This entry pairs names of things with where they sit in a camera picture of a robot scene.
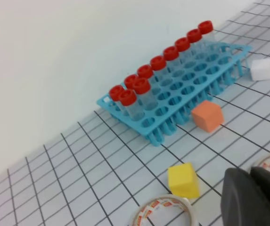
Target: orange cube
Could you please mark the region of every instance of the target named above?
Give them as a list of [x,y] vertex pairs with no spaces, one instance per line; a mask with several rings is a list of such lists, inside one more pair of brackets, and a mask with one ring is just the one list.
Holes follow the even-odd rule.
[[200,105],[191,111],[195,124],[208,133],[214,131],[224,122],[224,116],[221,107],[208,100],[203,101]]

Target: black object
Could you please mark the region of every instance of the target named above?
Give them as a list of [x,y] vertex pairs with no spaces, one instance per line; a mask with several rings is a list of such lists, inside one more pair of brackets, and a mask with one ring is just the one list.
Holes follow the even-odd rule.
[[227,169],[221,197],[224,226],[270,226],[270,172]]

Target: grid paper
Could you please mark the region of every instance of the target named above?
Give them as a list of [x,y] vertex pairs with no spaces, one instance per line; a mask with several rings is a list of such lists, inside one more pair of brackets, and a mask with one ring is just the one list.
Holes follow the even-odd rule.
[[[270,57],[270,0],[250,5],[215,32]],[[240,78],[214,97],[225,122],[208,134],[192,121],[154,147],[99,109],[0,175],[0,226],[124,226],[139,205],[170,194],[167,168],[191,162],[201,226],[221,226],[225,169],[247,169],[270,153],[270,80]],[[181,214],[166,225],[180,225]]]

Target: blue test tube rack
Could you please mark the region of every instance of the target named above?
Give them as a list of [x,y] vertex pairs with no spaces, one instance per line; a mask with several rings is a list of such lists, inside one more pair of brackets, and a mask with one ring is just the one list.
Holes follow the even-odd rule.
[[159,146],[164,142],[164,135],[172,135],[177,130],[176,124],[183,125],[189,120],[193,108],[204,100],[212,100],[236,79],[250,73],[246,60],[249,50],[250,46],[216,43],[211,51],[196,53],[175,67],[168,79],[159,82],[161,88],[153,90],[157,107],[144,111],[144,118],[139,121],[123,115],[109,94],[97,104]]

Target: cube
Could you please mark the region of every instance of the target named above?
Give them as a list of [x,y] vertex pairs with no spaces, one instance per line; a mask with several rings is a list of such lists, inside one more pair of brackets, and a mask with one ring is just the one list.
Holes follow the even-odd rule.
[[221,107],[208,100],[203,101],[200,105],[191,111],[195,124],[208,133],[214,131],[224,122]]
[[197,175],[191,163],[168,168],[168,186],[174,195],[183,198],[200,196]]
[[253,81],[270,79],[270,58],[253,60],[250,70]]

